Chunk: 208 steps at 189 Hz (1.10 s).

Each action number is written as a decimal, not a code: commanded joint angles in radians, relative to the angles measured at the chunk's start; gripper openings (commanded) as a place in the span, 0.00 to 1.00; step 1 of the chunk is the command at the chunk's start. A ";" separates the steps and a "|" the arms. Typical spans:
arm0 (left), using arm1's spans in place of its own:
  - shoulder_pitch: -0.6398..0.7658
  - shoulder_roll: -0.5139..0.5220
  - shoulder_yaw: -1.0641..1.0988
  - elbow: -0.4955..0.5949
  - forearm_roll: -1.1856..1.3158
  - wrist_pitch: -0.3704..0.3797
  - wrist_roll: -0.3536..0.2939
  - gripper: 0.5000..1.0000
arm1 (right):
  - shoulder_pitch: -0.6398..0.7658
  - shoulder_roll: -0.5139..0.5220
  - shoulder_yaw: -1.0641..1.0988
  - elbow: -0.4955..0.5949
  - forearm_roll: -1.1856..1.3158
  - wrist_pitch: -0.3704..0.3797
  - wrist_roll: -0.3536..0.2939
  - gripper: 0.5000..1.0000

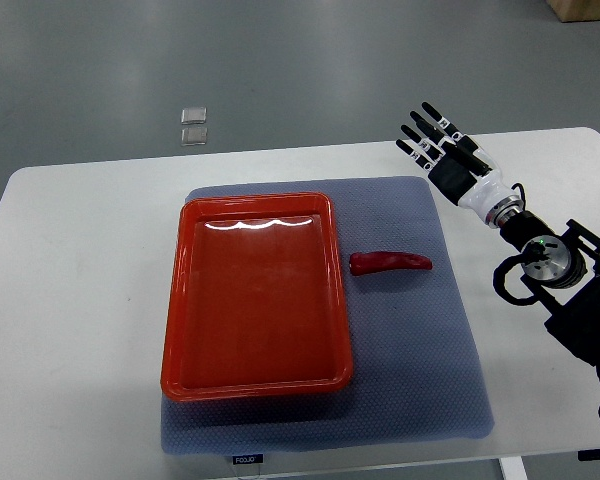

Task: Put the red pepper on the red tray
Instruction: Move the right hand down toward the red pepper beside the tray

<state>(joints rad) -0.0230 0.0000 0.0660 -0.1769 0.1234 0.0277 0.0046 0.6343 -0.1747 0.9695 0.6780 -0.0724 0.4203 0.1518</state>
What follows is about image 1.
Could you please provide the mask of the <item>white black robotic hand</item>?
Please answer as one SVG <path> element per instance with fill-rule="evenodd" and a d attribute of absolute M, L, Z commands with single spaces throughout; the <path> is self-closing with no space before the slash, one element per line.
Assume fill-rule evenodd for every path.
<path fill-rule="evenodd" d="M 426 172 L 428 180 L 452 204 L 473 211 L 484 224 L 500 228 L 522 212 L 524 195 L 508 187 L 495 160 L 469 135 L 430 103 L 412 111 L 413 128 L 403 124 L 406 139 L 396 145 Z"/>

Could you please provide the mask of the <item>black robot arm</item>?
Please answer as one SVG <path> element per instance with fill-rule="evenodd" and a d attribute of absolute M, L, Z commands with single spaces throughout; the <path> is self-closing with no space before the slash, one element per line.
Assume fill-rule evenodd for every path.
<path fill-rule="evenodd" d="M 522 184 L 513 189 L 513 199 L 495 207 L 493 224 L 517 253 L 494 270 L 493 288 L 511 305 L 542 304 L 547 332 L 593 367 L 600 383 L 600 237 L 573 219 L 556 234 L 526 209 Z"/>

